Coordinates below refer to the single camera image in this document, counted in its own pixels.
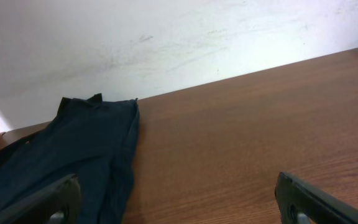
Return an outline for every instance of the folded garment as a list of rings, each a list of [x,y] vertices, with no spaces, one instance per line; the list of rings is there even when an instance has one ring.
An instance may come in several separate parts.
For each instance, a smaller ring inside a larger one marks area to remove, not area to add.
[[[83,201],[77,223],[121,223],[138,132],[136,100],[62,99],[44,130],[0,151],[0,211],[77,174]]]

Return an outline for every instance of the brown wooden tabletop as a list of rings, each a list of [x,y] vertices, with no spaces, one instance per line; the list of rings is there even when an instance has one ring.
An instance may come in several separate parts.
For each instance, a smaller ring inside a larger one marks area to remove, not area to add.
[[[280,223],[280,171],[358,208],[358,49],[139,106],[126,224]],[[0,145],[45,126],[8,132]]]

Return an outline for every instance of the dark fabric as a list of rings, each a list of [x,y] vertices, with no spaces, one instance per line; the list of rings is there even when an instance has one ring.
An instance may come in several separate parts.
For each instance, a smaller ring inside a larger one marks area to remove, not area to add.
[[[77,223],[120,223],[133,186],[139,132],[136,100],[62,99],[42,131],[0,151],[0,211],[68,174],[77,174]]]

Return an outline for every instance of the scuff mark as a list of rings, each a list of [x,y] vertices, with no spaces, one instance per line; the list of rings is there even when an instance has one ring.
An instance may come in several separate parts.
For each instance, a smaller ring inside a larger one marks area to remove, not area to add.
[[[226,32],[227,29],[220,29],[220,30],[211,30],[208,32],[208,35],[212,35],[212,34],[221,34],[223,32]]]
[[[177,66],[175,66],[175,67],[169,69],[168,71],[169,71],[169,72],[174,71],[174,70],[176,70],[176,69],[178,69],[178,68],[180,68],[180,67],[182,67],[182,66],[185,66],[185,65],[187,65],[187,64],[189,64],[189,63],[191,63],[191,62],[195,62],[195,61],[197,61],[197,60],[199,60],[199,59],[208,57],[208,56],[210,56],[210,55],[212,55],[212,54],[215,54],[216,52],[220,52],[220,51],[222,51],[222,50],[226,50],[227,48],[228,48],[228,47],[221,47],[220,49],[217,49],[217,50],[214,50],[214,51],[205,53],[205,54],[203,54],[203,55],[199,55],[199,56],[193,57],[193,58],[188,59],[188,60],[185,60],[184,62],[179,63]]]
[[[346,14],[358,11],[358,0],[342,0],[336,9],[335,14]]]
[[[143,43],[143,42],[146,42],[146,41],[148,41],[148,40],[150,40],[150,39],[152,39],[152,38],[154,38],[154,36],[152,36],[152,35],[150,35],[150,36],[148,36],[148,37],[146,37],[145,35],[142,35],[142,36],[139,38],[139,42],[140,42],[140,43]]]
[[[103,63],[76,65],[54,70],[48,73],[41,73],[40,75],[36,76],[36,79],[28,79],[25,83],[15,83],[16,88],[14,90],[2,91],[0,92],[0,97],[17,96],[23,94],[26,91],[46,87],[52,83],[62,83],[78,77],[87,77],[90,75],[107,73],[113,70],[115,67],[116,65],[114,64],[114,59],[111,57],[109,61]]]

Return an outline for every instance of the desk surface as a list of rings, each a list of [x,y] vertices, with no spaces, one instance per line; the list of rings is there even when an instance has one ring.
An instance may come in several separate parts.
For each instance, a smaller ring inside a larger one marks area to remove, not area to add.
[[[358,49],[139,106],[126,224],[280,223],[280,171],[358,208]],[[4,144],[44,126],[7,133]]]

